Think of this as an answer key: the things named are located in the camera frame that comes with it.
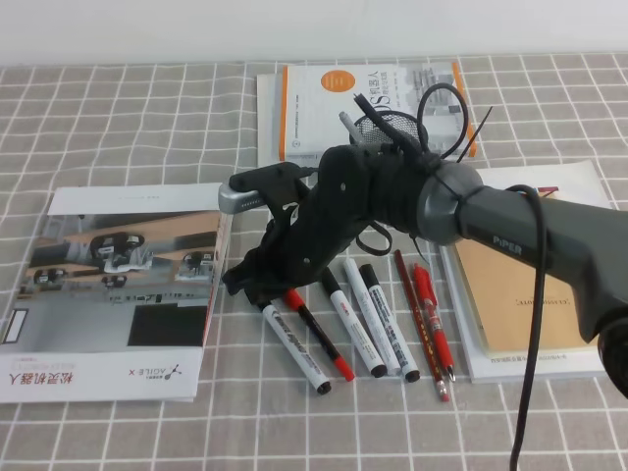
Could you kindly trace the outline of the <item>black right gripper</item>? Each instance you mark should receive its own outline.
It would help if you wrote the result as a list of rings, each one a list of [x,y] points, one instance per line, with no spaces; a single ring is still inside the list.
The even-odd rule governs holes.
[[[317,183],[298,202],[273,214],[260,244],[244,262],[228,269],[222,281],[229,295],[244,290],[249,303],[263,309],[282,298],[285,289],[322,278],[324,269],[353,241],[366,253],[383,256],[359,238],[370,227],[392,241],[376,216],[374,178],[393,161],[389,144],[341,145],[328,149],[317,169]]]

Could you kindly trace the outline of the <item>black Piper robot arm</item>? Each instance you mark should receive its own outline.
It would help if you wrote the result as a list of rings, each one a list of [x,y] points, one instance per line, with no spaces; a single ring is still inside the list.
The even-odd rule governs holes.
[[[390,144],[328,149],[315,169],[279,163],[233,175],[220,210],[258,206],[273,220],[260,244],[223,278],[259,304],[319,281],[330,262],[380,223],[439,245],[477,241],[569,284],[579,332],[596,340],[614,385],[627,388],[627,216],[486,186],[471,167]]]

